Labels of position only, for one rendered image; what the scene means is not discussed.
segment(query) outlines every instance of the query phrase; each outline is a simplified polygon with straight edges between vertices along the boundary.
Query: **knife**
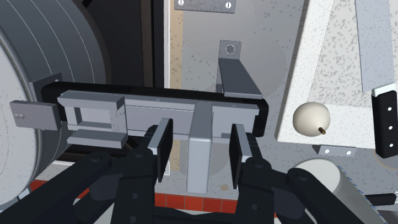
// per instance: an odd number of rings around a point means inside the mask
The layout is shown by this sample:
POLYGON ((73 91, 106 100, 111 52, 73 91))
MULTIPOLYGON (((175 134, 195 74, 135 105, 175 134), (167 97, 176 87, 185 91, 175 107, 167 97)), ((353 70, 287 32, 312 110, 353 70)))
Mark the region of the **knife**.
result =
POLYGON ((362 92, 372 90, 376 153, 398 154, 397 94, 395 91, 389 0, 355 0, 362 92))

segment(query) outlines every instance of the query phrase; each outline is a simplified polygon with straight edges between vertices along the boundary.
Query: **black knife handle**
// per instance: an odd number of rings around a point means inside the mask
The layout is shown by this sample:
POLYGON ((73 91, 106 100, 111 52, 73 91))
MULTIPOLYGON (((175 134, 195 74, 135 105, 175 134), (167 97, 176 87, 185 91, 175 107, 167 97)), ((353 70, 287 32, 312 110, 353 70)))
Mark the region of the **black knife handle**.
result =
POLYGON ((398 154, 398 120, 396 91, 372 96, 374 141, 381 158, 398 154))

